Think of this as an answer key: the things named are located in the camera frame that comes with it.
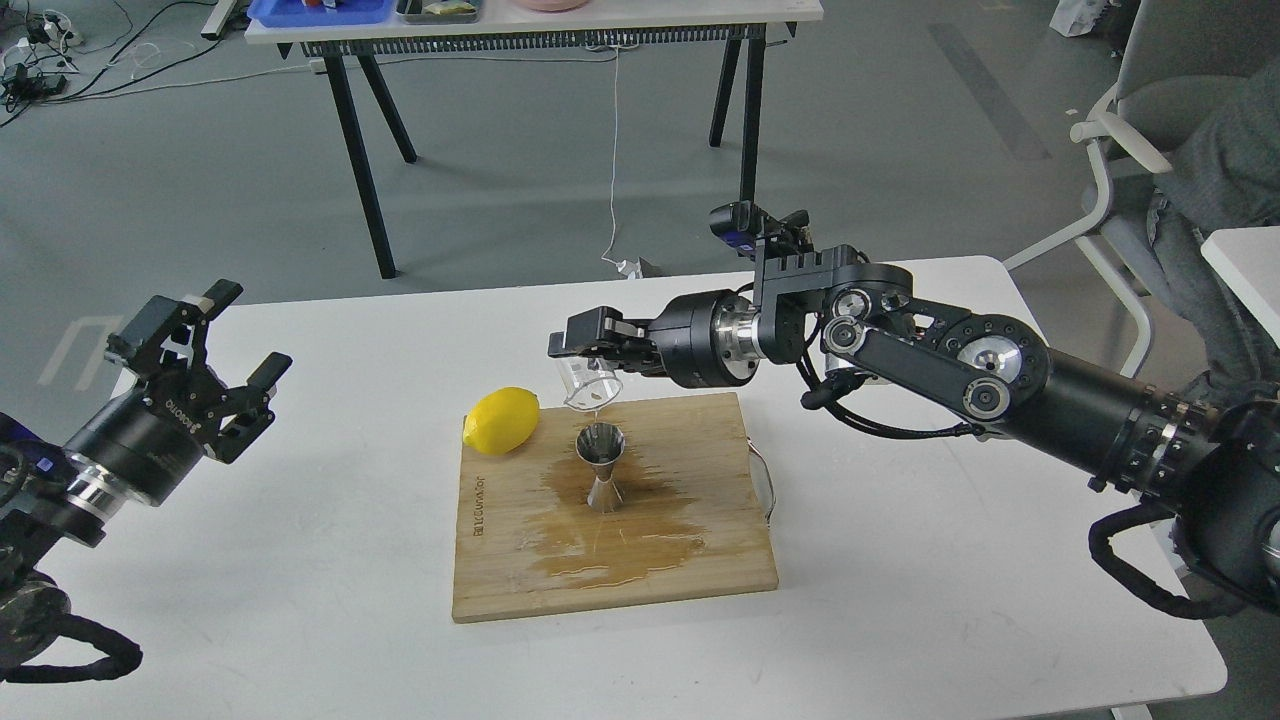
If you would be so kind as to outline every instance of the lemon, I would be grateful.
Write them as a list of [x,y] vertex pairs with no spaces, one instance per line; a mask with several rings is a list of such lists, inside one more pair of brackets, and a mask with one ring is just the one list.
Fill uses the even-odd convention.
[[467,413],[462,443],[485,455],[503,455],[520,447],[536,427],[538,396],[522,387],[504,387]]

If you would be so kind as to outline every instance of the table leg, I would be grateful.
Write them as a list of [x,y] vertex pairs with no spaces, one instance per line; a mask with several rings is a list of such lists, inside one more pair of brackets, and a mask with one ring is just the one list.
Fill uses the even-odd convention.
[[356,176],[360,204],[365,209],[365,223],[369,224],[369,236],[374,241],[378,272],[384,279],[394,278],[396,260],[392,259],[392,246],[387,240],[383,210],[378,205],[378,188],[374,187],[374,173],[369,169],[365,138],[360,135],[360,120],[356,118],[356,102],[351,99],[347,68],[338,55],[326,55],[324,68],[329,76],[329,87],[333,90],[333,104],[338,109],[338,122],[342,123],[342,136],[347,141],[347,155],[351,158],[351,172]]
[[755,199],[755,161],[760,145],[760,99],[764,94],[764,37],[746,45],[746,108],[742,114],[742,184],[739,200]]
[[381,108],[383,117],[387,118],[387,124],[392,128],[392,137],[396,138],[396,145],[399,146],[401,155],[406,163],[416,161],[417,152],[413,151],[413,143],[404,131],[404,123],[401,122],[396,101],[392,100],[392,94],[387,90],[387,81],[383,79],[383,70],[378,67],[378,61],[374,60],[372,55],[357,55],[357,59],[360,60],[361,69],[365,70],[369,87],[374,91],[378,106]]
[[724,117],[728,114],[728,99],[733,92],[733,74],[737,73],[737,55],[742,47],[742,38],[731,37],[724,42],[724,61],[721,64],[721,82],[716,90],[716,110],[712,114],[712,133],[708,143],[719,147],[721,137],[724,135]]

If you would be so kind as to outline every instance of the jigger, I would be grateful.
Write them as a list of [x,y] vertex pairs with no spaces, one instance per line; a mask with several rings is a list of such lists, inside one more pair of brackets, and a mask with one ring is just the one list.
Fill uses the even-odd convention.
[[613,465],[622,457],[626,437],[609,423],[591,423],[577,433],[577,456],[595,470],[586,505],[596,512],[613,512],[622,507],[622,492],[613,482]]

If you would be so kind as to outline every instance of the plastic bag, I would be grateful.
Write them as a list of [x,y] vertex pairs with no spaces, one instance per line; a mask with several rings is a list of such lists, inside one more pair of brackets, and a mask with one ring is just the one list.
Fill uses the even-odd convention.
[[1107,0],[1059,0],[1048,27],[1064,37],[1085,35],[1093,29],[1106,6]]

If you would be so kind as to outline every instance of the floor marking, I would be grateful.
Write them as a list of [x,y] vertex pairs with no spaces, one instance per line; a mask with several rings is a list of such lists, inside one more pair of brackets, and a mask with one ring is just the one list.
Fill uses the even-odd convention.
[[102,348],[106,347],[106,336],[119,329],[123,320],[123,315],[101,315],[78,318],[72,324],[67,325],[67,332],[63,333],[63,340],[58,341],[58,347],[54,348],[54,354],[49,357],[49,361],[45,363],[45,369],[40,373],[40,379],[36,380],[36,384],[47,386],[52,383],[54,378],[58,377],[58,372],[63,368],[63,363],[67,361],[67,354],[70,352],[72,343],[76,342],[79,333],[86,328],[101,327],[101,333],[97,343],[93,346],[93,352],[84,363],[84,370],[81,372],[79,380],[76,383],[77,391],[83,392],[88,389],[88,386],[93,382],[93,375],[97,374],[97,369],[102,366]]
[[991,120],[1014,158],[1019,160],[1048,160],[1052,158],[1032,124],[1018,110],[1018,105],[1009,99],[1005,88],[1000,87],[996,77],[978,58],[978,53],[964,38],[960,29],[950,23],[936,23],[929,26],[929,35],[933,36],[938,49],[960,76],[960,81],[969,88],[969,94],[978,101],[978,106],[987,114],[987,119]]

